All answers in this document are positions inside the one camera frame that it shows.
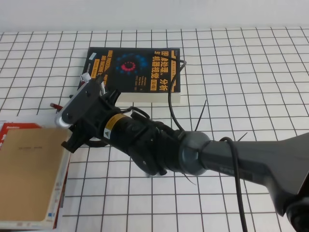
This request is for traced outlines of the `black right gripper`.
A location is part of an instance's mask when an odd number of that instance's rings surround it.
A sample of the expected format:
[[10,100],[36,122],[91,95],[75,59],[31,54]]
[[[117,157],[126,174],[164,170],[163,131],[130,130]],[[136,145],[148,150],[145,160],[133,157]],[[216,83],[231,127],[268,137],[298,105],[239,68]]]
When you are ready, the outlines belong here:
[[99,95],[88,111],[69,127],[71,136],[61,146],[74,153],[89,140],[103,140],[130,156],[141,169],[154,169],[155,127],[148,117],[136,112],[124,115],[115,106],[120,95],[117,89]]

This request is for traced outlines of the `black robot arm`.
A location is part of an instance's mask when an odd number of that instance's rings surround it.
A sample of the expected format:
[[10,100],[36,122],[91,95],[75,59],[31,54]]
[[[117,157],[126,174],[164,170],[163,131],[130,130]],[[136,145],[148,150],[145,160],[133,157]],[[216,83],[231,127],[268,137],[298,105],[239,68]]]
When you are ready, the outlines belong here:
[[309,229],[309,136],[282,141],[211,140],[199,131],[173,130],[130,107],[115,106],[119,93],[79,91],[61,109],[56,123],[69,128],[63,142],[69,152],[80,146],[111,145],[127,154],[149,175],[168,171],[201,175],[207,170],[265,186],[275,211],[287,216],[297,232]]

